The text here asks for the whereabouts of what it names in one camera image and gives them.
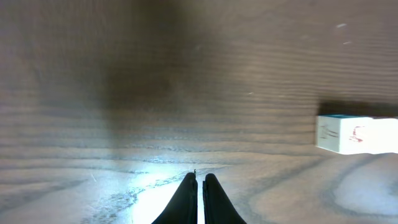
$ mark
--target wooden table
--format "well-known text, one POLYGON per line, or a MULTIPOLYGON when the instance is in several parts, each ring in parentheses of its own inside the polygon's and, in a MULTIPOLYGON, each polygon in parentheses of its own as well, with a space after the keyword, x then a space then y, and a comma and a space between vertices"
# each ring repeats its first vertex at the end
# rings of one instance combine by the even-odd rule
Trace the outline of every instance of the wooden table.
POLYGON ((398 223, 397 155, 313 146, 397 103, 397 8, 0 1, 0 223, 150 223, 194 169, 248 223, 398 223))

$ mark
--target box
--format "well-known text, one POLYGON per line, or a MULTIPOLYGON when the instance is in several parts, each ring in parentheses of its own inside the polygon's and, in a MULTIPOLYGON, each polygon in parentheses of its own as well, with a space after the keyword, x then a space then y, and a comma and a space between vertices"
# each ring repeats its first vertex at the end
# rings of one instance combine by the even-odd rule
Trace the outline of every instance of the box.
POLYGON ((344 155, 398 152, 398 119, 322 115, 317 118, 316 146, 344 155))

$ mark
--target brown wooden surface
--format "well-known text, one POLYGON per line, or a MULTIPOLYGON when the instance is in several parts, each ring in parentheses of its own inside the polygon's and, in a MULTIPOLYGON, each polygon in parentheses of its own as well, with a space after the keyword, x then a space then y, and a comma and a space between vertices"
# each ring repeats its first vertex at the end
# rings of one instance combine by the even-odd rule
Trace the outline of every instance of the brown wooden surface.
POLYGON ((0 0, 0 223, 150 223, 194 169, 248 223, 398 223, 397 155, 313 146, 323 102, 397 103, 397 9, 0 0))

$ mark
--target wood surface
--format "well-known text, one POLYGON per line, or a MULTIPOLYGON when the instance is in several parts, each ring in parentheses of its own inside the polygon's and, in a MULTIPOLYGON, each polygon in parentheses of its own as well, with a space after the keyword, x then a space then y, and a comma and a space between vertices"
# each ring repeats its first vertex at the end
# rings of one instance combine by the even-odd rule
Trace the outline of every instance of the wood surface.
POLYGON ((320 105, 398 114, 397 9, 0 0, 0 223, 150 223, 194 169, 248 223, 398 223, 397 155, 313 146, 320 105))

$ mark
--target scratch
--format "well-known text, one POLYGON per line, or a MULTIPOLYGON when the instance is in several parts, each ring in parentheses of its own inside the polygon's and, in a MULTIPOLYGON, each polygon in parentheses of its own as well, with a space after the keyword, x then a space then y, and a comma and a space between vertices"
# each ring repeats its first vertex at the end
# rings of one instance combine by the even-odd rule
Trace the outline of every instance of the scratch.
POLYGON ((93 178, 93 180, 95 181, 95 182, 97 182, 97 179, 95 178, 95 176, 93 175, 93 173, 90 173, 91 174, 91 177, 93 178))

